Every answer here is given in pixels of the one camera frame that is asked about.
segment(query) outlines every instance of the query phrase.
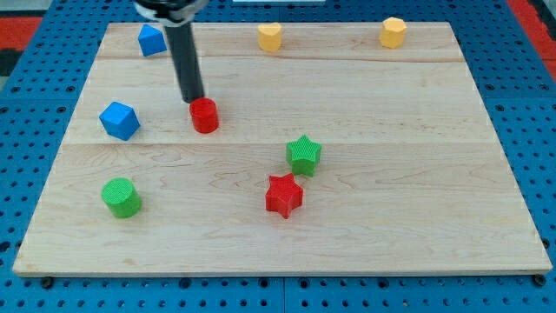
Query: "toy block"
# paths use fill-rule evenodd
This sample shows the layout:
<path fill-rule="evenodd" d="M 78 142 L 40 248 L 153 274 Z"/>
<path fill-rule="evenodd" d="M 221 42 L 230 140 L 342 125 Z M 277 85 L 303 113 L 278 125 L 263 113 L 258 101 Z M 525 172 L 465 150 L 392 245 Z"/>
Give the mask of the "toy block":
<path fill-rule="evenodd" d="M 401 46 L 406 35 L 406 23 L 397 17 L 389 17 L 382 22 L 381 44 L 384 47 L 395 49 Z"/>
<path fill-rule="evenodd" d="M 314 176 L 314 169 L 321 161 L 321 148 L 305 135 L 286 145 L 286 160 L 292 166 L 294 175 Z"/>
<path fill-rule="evenodd" d="M 106 132 L 127 141 L 141 126 L 136 113 L 125 104 L 113 102 L 99 116 Z"/>
<path fill-rule="evenodd" d="M 216 103 L 209 98 L 202 97 L 193 100 L 189 105 L 189 114 L 195 130 L 208 134 L 218 128 L 218 110 Z"/>
<path fill-rule="evenodd" d="M 303 188 L 294 180 L 294 174 L 271 176 L 270 188 L 266 194 L 267 211 L 278 212 L 289 218 L 292 210 L 303 204 Z"/>
<path fill-rule="evenodd" d="M 144 57 L 166 51 L 166 44 L 164 43 L 164 35 L 162 32 L 147 24 L 142 26 L 137 40 L 139 40 L 141 52 Z"/>
<path fill-rule="evenodd" d="M 259 47 L 266 52 L 276 52 L 281 47 L 281 25 L 280 23 L 260 24 Z"/>
<path fill-rule="evenodd" d="M 118 218 L 133 216 L 141 208 L 141 198 L 127 178 L 114 178 L 103 187 L 102 197 L 112 215 Z"/>

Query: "blue pegboard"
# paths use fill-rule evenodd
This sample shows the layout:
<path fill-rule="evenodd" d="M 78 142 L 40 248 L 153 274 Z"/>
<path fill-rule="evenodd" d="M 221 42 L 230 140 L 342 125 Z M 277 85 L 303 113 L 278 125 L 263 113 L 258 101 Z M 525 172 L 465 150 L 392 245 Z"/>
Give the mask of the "blue pegboard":
<path fill-rule="evenodd" d="M 556 259 L 556 86 L 503 1 L 212 0 L 199 22 L 448 21 L 549 256 Z M 130 0 L 55 0 L 0 94 L 0 311 L 554 311 L 556 277 L 23 279 L 11 265 L 110 22 Z"/>

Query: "wood grain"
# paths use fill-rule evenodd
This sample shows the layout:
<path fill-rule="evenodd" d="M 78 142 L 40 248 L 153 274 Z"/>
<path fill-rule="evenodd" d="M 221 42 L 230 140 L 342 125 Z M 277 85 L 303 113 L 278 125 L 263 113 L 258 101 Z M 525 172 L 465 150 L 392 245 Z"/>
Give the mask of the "wood grain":
<path fill-rule="evenodd" d="M 141 25 L 109 26 L 14 265 L 21 276 L 426 276 L 552 268 L 447 23 L 284 24 L 276 54 L 254 24 L 196 24 L 221 128 L 195 133 L 167 53 Z M 140 130 L 108 137 L 119 100 Z M 265 211 L 285 144 L 323 143 L 304 204 Z M 143 208 L 110 215 L 99 190 L 134 182 Z"/>

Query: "blue block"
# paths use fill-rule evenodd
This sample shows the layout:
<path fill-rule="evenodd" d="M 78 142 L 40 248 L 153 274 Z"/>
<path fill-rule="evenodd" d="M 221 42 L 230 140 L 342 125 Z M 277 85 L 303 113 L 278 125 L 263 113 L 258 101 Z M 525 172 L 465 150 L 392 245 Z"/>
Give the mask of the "blue block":
<path fill-rule="evenodd" d="M 117 102 L 111 103 L 99 117 L 109 135 L 125 141 L 141 126 L 133 109 Z"/>
<path fill-rule="evenodd" d="M 141 46 L 144 57 L 166 51 L 166 44 L 164 43 L 162 32 L 147 24 L 142 26 L 141 33 L 139 33 L 137 39 L 139 40 L 139 45 Z"/>

